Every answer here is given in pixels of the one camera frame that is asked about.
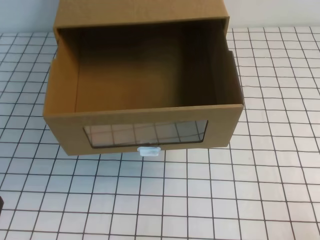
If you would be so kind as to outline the white drawer handle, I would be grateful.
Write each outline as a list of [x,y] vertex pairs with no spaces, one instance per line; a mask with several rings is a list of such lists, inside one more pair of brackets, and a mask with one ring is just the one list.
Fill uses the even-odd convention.
[[141,146],[137,148],[141,157],[157,157],[160,152],[160,147]]

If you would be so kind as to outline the brown cardboard shoebox drawer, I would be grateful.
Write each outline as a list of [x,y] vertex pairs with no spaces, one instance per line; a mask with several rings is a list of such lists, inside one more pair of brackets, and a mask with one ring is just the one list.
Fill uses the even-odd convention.
[[69,156],[226,147],[244,97],[222,23],[61,31],[43,117]]

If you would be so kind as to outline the white grid tablecloth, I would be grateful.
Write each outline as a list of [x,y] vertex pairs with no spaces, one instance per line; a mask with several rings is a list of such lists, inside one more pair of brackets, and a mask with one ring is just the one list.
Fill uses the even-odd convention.
[[245,99],[229,146],[69,156],[42,117],[53,33],[2,33],[1,239],[319,239],[320,29],[227,42]]

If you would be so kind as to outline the upper brown shoebox sleeve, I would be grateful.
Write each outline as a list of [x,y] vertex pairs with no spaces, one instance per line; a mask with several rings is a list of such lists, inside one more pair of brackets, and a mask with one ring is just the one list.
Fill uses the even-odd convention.
[[226,34],[230,16],[222,0],[61,0],[53,31],[61,48],[64,29],[197,20],[219,21]]

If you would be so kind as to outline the dark object at left edge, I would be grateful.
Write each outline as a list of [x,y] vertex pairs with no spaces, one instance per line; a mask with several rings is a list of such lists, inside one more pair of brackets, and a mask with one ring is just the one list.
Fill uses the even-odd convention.
[[4,207],[4,200],[3,200],[3,198],[0,196],[0,215],[1,215],[1,213],[2,213],[3,207]]

